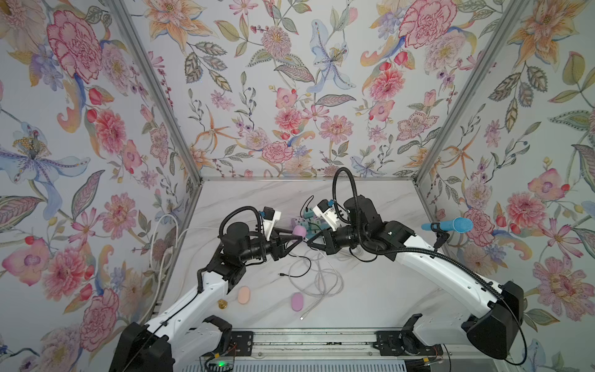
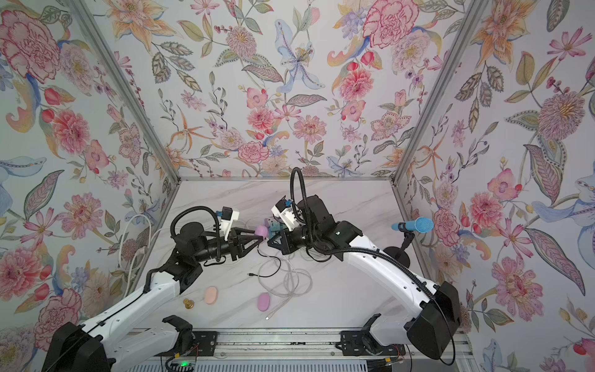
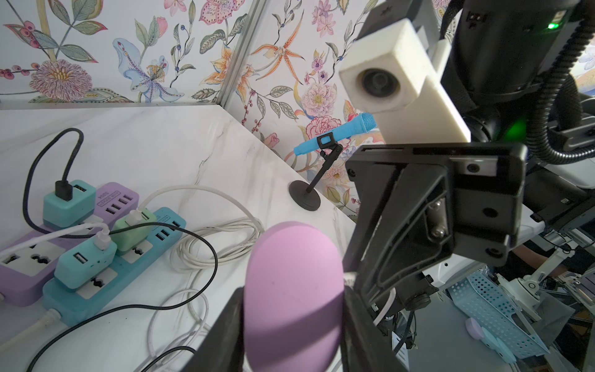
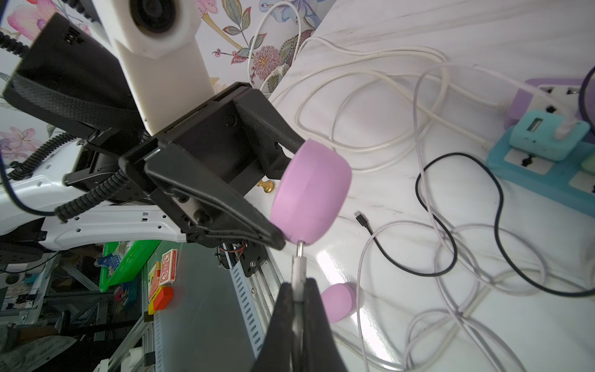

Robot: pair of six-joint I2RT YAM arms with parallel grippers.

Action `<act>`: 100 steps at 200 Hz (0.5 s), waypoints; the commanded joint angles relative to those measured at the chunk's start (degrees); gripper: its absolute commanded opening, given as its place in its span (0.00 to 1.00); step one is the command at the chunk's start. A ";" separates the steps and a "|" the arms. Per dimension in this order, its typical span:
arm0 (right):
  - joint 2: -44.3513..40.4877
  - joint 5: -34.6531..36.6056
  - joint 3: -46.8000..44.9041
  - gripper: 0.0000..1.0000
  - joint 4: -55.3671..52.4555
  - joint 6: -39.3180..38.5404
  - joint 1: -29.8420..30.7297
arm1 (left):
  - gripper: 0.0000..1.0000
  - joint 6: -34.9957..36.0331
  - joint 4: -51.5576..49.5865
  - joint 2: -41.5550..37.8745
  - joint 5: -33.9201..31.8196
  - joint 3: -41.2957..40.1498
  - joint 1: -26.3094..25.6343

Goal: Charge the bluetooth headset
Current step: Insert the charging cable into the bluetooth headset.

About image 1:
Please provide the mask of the teal power strip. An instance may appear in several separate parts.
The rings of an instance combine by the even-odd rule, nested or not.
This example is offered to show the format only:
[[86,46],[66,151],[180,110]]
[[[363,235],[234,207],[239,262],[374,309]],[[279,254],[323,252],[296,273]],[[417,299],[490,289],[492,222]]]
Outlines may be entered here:
[[313,222],[311,220],[307,220],[307,224],[308,224],[308,230],[311,233],[317,233],[317,232],[323,230],[323,227],[319,223],[317,223],[316,221]]

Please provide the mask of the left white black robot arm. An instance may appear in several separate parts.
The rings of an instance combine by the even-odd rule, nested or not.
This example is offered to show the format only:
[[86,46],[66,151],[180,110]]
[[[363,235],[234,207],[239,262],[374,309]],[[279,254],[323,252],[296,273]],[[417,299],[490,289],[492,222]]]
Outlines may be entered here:
[[204,355],[227,353],[232,326],[209,311],[238,285],[247,267],[280,260],[304,240],[304,227],[278,228],[279,220],[280,212],[271,207],[243,206],[227,215],[196,285],[153,319],[128,325],[109,369],[182,371]]

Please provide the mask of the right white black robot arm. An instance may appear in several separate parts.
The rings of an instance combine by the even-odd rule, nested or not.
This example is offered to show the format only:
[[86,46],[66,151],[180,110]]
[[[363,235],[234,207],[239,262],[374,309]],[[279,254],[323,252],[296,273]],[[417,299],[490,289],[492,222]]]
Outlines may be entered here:
[[349,180],[353,195],[343,205],[334,198],[317,204],[315,215],[325,220],[328,228],[315,234],[308,246],[328,255],[360,247],[374,257],[387,257],[416,271],[464,310],[459,315],[449,314],[446,308],[441,308],[436,316],[415,313],[401,328],[403,332],[427,346],[468,344],[488,357],[510,364],[511,347],[516,337],[524,335],[522,288],[512,281],[489,281],[440,251],[451,232],[467,232],[473,228],[472,222],[457,218],[425,224],[423,229],[433,232],[436,241],[428,246],[421,240],[415,246],[415,231],[398,221],[382,220],[373,202],[358,193],[348,168],[336,171],[334,188],[341,175]]

